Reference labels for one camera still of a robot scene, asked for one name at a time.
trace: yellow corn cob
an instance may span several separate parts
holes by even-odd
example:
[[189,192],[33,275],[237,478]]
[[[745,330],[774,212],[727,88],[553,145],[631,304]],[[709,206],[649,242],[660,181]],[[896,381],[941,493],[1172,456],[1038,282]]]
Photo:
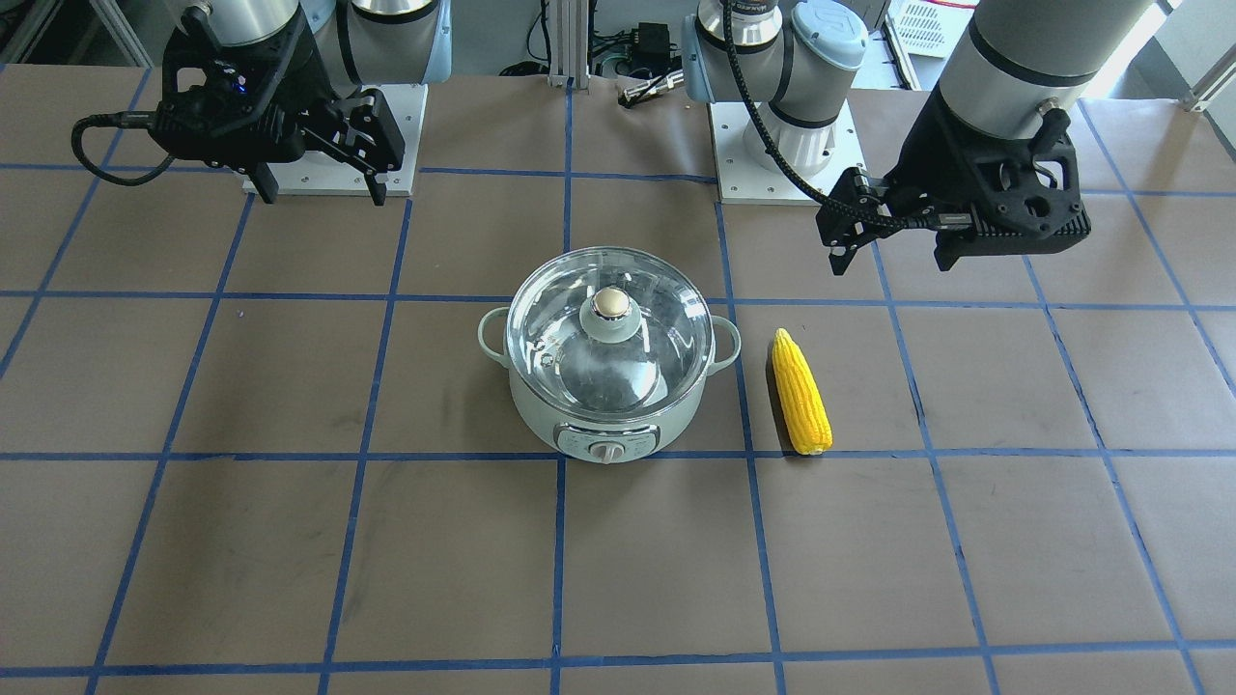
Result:
[[794,450],[805,456],[823,454],[833,445],[833,428],[811,367],[784,328],[776,329],[772,340],[772,373]]

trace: beige knob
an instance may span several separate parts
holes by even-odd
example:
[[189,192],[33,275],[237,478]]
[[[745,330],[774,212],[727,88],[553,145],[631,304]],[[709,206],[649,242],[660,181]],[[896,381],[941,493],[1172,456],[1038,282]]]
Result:
[[606,320],[620,319],[630,312],[630,297],[617,287],[606,287],[592,296],[592,310]]

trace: pot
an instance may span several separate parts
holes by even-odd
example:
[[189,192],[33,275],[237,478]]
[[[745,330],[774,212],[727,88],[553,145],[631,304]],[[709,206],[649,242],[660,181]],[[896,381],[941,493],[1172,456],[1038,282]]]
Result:
[[[485,328],[506,317],[503,350]],[[714,328],[733,338],[716,360]],[[665,261],[616,246],[581,249],[536,270],[510,307],[477,326],[481,350],[507,369],[528,427],[559,451],[599,464],[641,459],[690,424],[707,378],[734,364],[738,328],[708,313]]]

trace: white mounting plate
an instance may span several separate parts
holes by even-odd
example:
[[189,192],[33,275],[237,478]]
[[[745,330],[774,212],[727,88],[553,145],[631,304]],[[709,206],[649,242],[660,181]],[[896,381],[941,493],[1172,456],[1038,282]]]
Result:
[[[815,205],[781,172],[770,172],[747,153],[743,131],[751,122],[742,103],[708,104],[712,117],[712,147],[717,155],[717,178],[722,203],[747,205]],[[834,145],[828,164],[807,181],[828,193],[848,167],[864,164],[863,148],[854,132],[849,103],[842,104],[833,127]]]
[[[425,121],[425,100],[429,88],[424,84],[383,84],[391,111],[399,119],[399,132],[407,150],[403,168],[387,172],[387,195],[410,197],[412,178],[417,171],[417,153],[420,151],[420,130]],[[361,172],[331,160],[323,152],[305,152],[300,160],[288,164],[271,164],[279,195],[370,195]],[[245,193],[256,193],[253,183],[243,179]]]

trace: glass lid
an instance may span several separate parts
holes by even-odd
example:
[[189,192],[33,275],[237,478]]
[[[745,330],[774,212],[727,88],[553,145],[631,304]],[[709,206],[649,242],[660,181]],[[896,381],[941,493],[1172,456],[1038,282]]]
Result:
[[674,266],[601,246],[559,256],[515,294],[512,367],[543,401],[581,419],[623,423],[681,401],[712,359],[703,297]]

